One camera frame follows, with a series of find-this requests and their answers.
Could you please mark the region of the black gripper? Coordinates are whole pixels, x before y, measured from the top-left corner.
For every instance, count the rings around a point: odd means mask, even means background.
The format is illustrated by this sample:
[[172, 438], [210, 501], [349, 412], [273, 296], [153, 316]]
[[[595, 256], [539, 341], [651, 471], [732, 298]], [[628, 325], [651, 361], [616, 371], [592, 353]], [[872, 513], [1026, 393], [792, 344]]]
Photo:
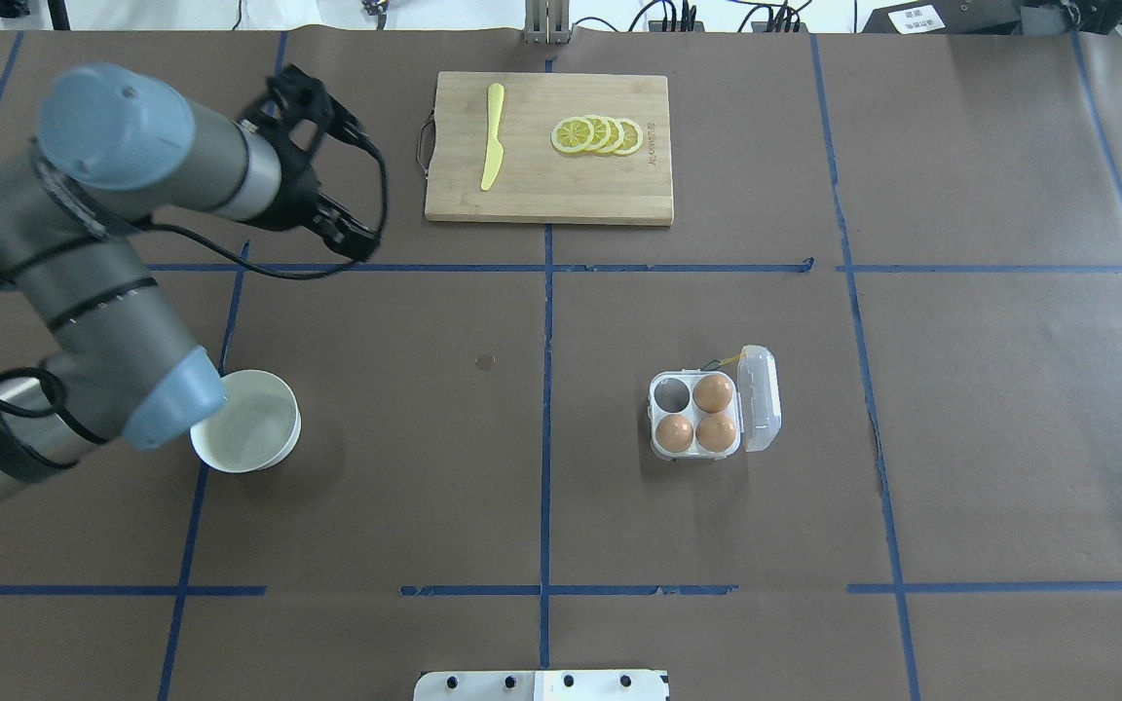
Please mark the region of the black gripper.
[[313, 159], [321, 142], [327, 137], [359, 148], [368, 142], [360, 120], [327, 85], [288, 65], [267, 77], [267, 93], [245, 107], [238, 128], [246, 146], [238, 222], [275, 232], [307, 228], [329, 251], [369, 261], [379, 231], [319, 193]]

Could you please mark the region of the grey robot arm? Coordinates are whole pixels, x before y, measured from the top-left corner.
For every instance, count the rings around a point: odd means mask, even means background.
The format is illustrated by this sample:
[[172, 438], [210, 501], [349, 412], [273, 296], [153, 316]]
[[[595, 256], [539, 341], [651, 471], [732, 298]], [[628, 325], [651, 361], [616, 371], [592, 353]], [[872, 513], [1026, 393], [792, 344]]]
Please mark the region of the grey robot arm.
[[0, 372], [0, 502], [122, 439], [155, 450], [227, 391], [131, 239], [182, 236], [284, 279], [190, 228], [182, 207], [268, 232], [306, 228], [350, 270], [377, 252], [389, 174], [364, 124], [289, 65], [236, 119], [112, 63], [62, 72], [31, 141], [0, 166], [0, 292], [22, 294], [57, 352]]

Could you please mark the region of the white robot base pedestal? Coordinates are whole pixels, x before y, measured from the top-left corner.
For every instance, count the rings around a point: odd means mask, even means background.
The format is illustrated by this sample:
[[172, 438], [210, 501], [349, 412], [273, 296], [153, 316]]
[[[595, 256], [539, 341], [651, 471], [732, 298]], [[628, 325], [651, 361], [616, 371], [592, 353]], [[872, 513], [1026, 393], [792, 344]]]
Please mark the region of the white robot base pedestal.
[[651, 668], [432, 671], [414, 700], [669, 700], [666, 671]]

